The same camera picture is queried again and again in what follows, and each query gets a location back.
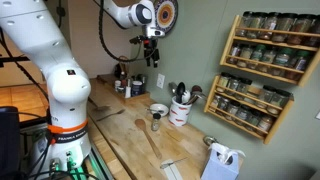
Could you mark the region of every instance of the wooden countertop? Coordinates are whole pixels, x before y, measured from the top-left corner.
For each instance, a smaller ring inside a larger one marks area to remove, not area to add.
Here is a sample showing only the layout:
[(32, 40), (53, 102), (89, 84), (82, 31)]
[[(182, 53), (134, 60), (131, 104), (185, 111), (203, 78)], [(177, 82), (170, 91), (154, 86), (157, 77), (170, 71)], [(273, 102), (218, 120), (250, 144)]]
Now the wooden countertop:
[[(111, 92), (110, 85), (97, 79), (92, 79), (91, 85), (90, 97), (98, 106), (110, 108), (98, 111), (88, 104), (88, 114), (92, 119), (89, 134), (98, 144), (98, 150), (104, 152), (102, 157), (116, 179), (166, 179), (164, 170), (160, 169), (161, 163), (185, 157), (188, 158), (176, 164), (183, 179), (200, 179), (208, 153), (202, 132), (189, 124), (176, 127), (169, 123), (167, 117), (161, 118), (160, 129), (153, 132), (150, 129), (152, 116), (146, 109), (154, 101), (143, 98), (125, 102)], [(125, 112), (95, 121), (120, 109), (125, 109)], [(155, 156), (143, 131), (134, 124), (136, 119), (146, 122), (147, 132), (162, 153), (162, 159)]]

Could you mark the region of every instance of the spice jar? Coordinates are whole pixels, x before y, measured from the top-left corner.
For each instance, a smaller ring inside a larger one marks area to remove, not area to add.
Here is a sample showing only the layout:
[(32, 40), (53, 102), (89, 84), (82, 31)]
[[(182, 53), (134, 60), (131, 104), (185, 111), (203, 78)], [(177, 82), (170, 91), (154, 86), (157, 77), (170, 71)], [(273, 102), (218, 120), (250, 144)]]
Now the spice jar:
[[(249, 106), (246, 106), (246, 105), (242, 104), (240, 106), (240, 108), (238, 109), (237, 113), (236, 113), (236, 117), (246, 121), (251, 116), (251, 112), (250, 111), (251, 111), (251, 108)], [(237, 119), (235, 119), (234, 122), (237, 123), (240, 126), (242, 126), (244, 124), (243, 122), (241, 122), (241, 121), (239, 121)]]
[[(232, 46), (229, 54), (230, 54), (231, 56), (239, 56), (240, 51), (241, 51), (240, 44), (235, 43), (235, 44)], [(236, 64), (236, 63), (237, 63), (237, 59), (236, 59), (236, 58), (228, 58), (228, 59), (227, 59), (227, 63), (229, 63), (229, 64)]]
[[(218, 81), (218, 85), (222, 86), (222, 87), (226, 87), (229, 82), (230, 76), (231, 76), (231, 74), (226, 73), (226, 72), (222, 72), (220, 74), (220, 79)], [(217, 87), (217, 91), (224, 92), (224, 88), (222, 88), (222, 87)]]
[[(226, 111), (227, 107), (229, 105), (229, 102), (230, 102), (230, 100), (228, 98), (221, 97), (219, 104), (218, 104), (218, 108), (221, 109), (222, 111)], [(217, 111), (217, 114), (219, 114), (221, 116), (223, 115), (223, 113), (220, 111)]]
[[(263, 63), (268, 63), (271, 64), (274, 60), (274, 58), (277, 55), (276, 47), (269, 47), (264, 53), (263, 56), (261, 57), (260, 61)], [(270, 66), (259, 64), (258, 67), (256, 68), (258, 71), (268, 73), (270, 70)]]
[[(231, 101), (227, 107), (227, 112), (231, 115), (235, 115), (240, 107), (240, 103), (238, 101)], [(234, 120), (230, 115), (225, 114), (224, 117), (228, 120)]]
[[(255, 28), (255, 29), (261, 28), (261, 26), (263, 25), (263, 23), (265, 21), (266, 16), (267, 16), (267, 13), (263, 13), (263, 12), (253, 13), (249, 28)], [(258, 33), (259, 33), (258, 31), (248, 31), (247, 38), (256, 39)]]
[[(229, 83), (228, 83), (228, 85), (227, 85), (227, 88), (236, 91), (236, 90), (237, 90), (237, 87), (238, 87), (238, 85), (239, 85), (239, 82), (240, 82), (240, 81), (239, 81), (239, 77), (233, 76), (233, 77), (231, 77), (231, 79), (229, 80)], [(234, 95), (234, 92), (229, 91), (229, 90), (226, 90), (225, 93), (228, 94), (229, 96), (233, 96), (233, 95)]]
[[(260, 61), (260, 59), (262, 58), (263, 55), (263, 51), (266, 49), (266, 46), (263, 44), (258, 44), (255, 48), (255, 50), (253, 51), (250, 59), (251, 60), (255, 60), (255, 61)], [(248, 62), (248, 68), (249, 69), (256, 69), (257, 67), (257, 63), (254, 62)]]
[(212, 107), (218, 107), (218, 104), (219, 104), (219, 102), (220, 102), (220, 99), (221, 99), (221, 96), (220, 95), (218, 95), (218, 94), (215, 94), (214, 95), (214, 97), (213, 97), (213, 101), (212, 101), (212, 103), (211, 103), (211, 106)]
[[(277, 25), (278, 16), (280, 13), (278, 12), (270, 12), (267, 15), (267, 19), (264, 22), (262, 29), (274, 30)], [(261, 31), (259, 32), (259, 39), (270, 40), (272, 32)]]
[[(278, 66), (288, 66), (289, 59), (291, 54), (293, 53), (293, 50), (290, 48), (283, 48), (279, 54), (277, 54), (275, 60), (273, 61), (273, 64)], [(274, 76), (283, 76), (284, 70), (279, 69), (276, 67), (271, 68), (271, 74)]]
[[(308, 60), (309, 60), (307, 58), (308, 56), (309, 56), (308, 51), (299, 50), (297, 52), (297, 55), (289, 61), (288, 67), (296, 70), (300, 70), (300, 71), (306, 70), (308, 65)], [(296, 80), (296, 81), (299, 80), (300, 77), (301, 77), (300, 73), (296, 73), (292, 71), (286, 71), (286, 74), (285, 74), (285, 78)]]
[[(283, 91), (283, 90), (277, 89), (275, 91), (275, 94), (272, 96), (270, 104), (283, 108), (287, 104), (290, 96), (291, 96), (291, 93), (289, 93), (287, 91)], [(267, 111), (269, 113), (275, 114), (275, 115), (280, 113), (279, 109), (276, 109), (276, 108), (271, 107), (271, 106), (267, 107)]]
[(159, 113), (154, 113), (153, 114), (153, 119), (151, 123), (151, 130), (152, 131), (157, 131), (160, 127), (159, 121), (160, 121), (161, 115)]
[[(292, 26), (291, 30), (292, 32), (307, 32), (312, 24), (313, 19), (316, 16), (313, 14), (300, 14), (297, 17), (296, 22)], [(293, 45), (299, 45), (302, 41), (303, 36), (290, 34), (288, 36), (287, 43), (293, 44)]]
[[(239, 85), (237, 87), (237, 91), (243, 94), (246, 94), (248, 92), (249, 86), (252, 84), (252, 80), (250, 79), (246, 79), (246, 78), (240, 78), (240, 82)], [(234, 97), (239, 99), (239, 100), (243, 100), (244, 96), (240, 95), (240, 94), (234, 94)]]
[[(252, 14), (253, 12), (251, 11), (245, 11), (241, 17), (241, 20), (240, 20), (240, 24), (239, 24), (239, 27), (240, 28), (247, 28), (249, 27), (250, 25), (250, 22), (252, 20)], [(236, 36), (246, 36), (246, 32), (247, 30), (244, 30), (244, 29), (237, 29), (236, 30)]]
[[(289, 31), (297, 16), (298, 15), (295, 13), (280, 14), (277, 21), (276, 30)], [(284, 42), (286, 38), (287, 34), (274, 33), (271, 40), (273, 42)]]
[[(260, 122), (259, 122), (257, 127), (259, 129), (263, 130), (263, 131), (269, 132), (269, 130), (272, 127), (273, 123), (274, 123), (274, 119), (273, 119), (272, 116), (264, 115), (264, 116), (262, 116), (262, 118), (261, 118), (261, 120), (260, 120)], [(261, 136), (264, 135), (264, 133), (259, 131), (259, 130), (257, 130), (256, 133), (261, 135)]]
[[(259, 93), (258, 98), (261, 101), (269, 103), (271, 101), (272, 96), (274, 95), (275, 91), (276, 91), (276, 89), (274, 87), (264, 85), (262, 87), (262, 90)], [(256, 101), (255, 104), (256, 104), (256, 106), (258, 106), (259, 108), (262, 108), (262, 109), (265, 109), (267, 107), (267, 105), (265, 103), (261, 103), (258, 101)]]
[[(313, 26), (311, 26), (309, 33), (320, 34), (320, 15), (317, 16)], [(305, 37), (303, 42), (305, 46), (311, 47), (319, 47), (320, 46), (320, 38), (319, 37)]]
[[(261, 120), (261, 115), (262, 113), (258, 110), (252, 110), (251, 111), (251, 116), (247, 120), (248, 123), (252, 124), (253, 126), (257, 126)], [(253, 131), (253, 127), (245, 125), (245, 128), (248, 129), (249, 131)]]
[[(252, 51), (253, 50), (250, 45), (244, 46), (241, 50), (240, 57), (250, 59)], [(237, 62), (237, 66), (245, 68), (247, 67), (247, 61), (243, 61), (239, 59)]]

